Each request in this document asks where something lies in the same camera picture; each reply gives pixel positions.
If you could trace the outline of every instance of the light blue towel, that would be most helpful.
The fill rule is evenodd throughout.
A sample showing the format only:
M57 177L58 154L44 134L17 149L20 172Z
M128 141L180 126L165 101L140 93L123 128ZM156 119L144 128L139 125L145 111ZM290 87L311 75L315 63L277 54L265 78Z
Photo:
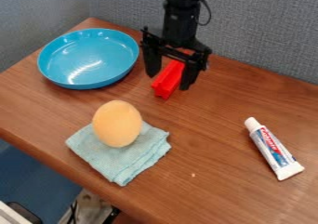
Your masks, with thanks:
M88 125L65 144L110 182L125 186L168 152L171 146L167 136L168 132L143 122L143 129L133 143L123 148L112 148L98 141L92 125Z

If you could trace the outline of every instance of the blue plastic bowl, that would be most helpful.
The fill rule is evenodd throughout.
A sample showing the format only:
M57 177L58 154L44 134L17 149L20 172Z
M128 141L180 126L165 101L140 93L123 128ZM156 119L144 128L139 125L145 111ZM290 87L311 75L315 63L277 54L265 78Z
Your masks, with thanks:
M94 28L68 33L46 44L37 66L56 85L90 89L121 79L132 69L137 55L137 44L127 34Z

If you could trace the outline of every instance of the white tube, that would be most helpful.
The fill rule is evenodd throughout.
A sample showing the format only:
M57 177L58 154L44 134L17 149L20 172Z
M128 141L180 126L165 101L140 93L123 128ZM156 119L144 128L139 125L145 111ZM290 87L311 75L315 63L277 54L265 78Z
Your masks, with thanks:
M283 180L304 170L295 161L283 144L264 125L260 125L253 117L244 121L249 131L249 137L271 166L277 180Z

